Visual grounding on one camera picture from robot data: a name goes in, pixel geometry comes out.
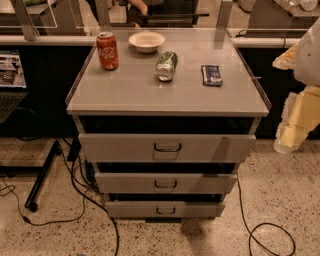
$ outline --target speckled floor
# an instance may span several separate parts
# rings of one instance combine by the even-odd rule
[[[52,142],[1,138],[0,162],[41,165]],[[62,139],[59,142],[67,154],[68,145]],[[294,238],[295,255],[320,255],[319,152],[320,141],[306,141],[299,152],[281,155],[273,151],[271,140],[258,140],[238,172],[249,229],[264,222],[282,226]],[[83,211],[83,198],[71,185],[63,155],[55,156],[37,198],[39,209],[34,213],[24,208],[24,203],[35,178],[5,177],[4,181],[15,186],[21,214],[32,223],[70,220]],[[0,186],[1,195],[8,192],[3,179]],[[100,196],[93,191],[87,195],[100,202]],[[180,223],[116,220],[118,255],[249,255],[249,234],[241,216],[237,184],[224,202],[222,216],[215,219],[183,219]],[[17,198],[9,193],[0,197],[0,216],[1,256],[114,255],[116,233],[112,222],[87,200],[84,215],[74,222],[32,226],[23,221]],[[292,251],[290,238],[273,226],[262,226],[255,236],[275,253],[288,255]],[[252,253],[270,255],[255,242]]]

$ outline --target silver can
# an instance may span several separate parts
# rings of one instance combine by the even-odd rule
[[[171,81],[178,64],[178,56],[172,51],[163,53],[155,67],[155,77],[160,81]]]

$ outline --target table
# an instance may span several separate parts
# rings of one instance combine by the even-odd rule
[[[138,31],[113,30],[120,61],[115,71],[100,68],[93,48],[67,112],[110,216],[221,216],[269,106],[225,31],[153,31],[165,43],[141,54],[128,43]],[[153,75],[167,50],[179,58],[169,83]],[[219,65],[221,87],[202,85],[203,64]]]

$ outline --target drawer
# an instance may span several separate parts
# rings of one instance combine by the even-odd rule
[[[170,174],[170,173],[96,173],[102,193],[230,193],[236,175]]]
[[[254,135],[80,134],[89,162],[244,162]]]
[[[220,217],[225,205],[215,202],[121,201],[106,202],[112,218],[211,218]]]

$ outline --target white robot part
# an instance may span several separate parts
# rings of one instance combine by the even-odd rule
[[[301,38],[295,56],[295,79],[320,86],[320,18]]]

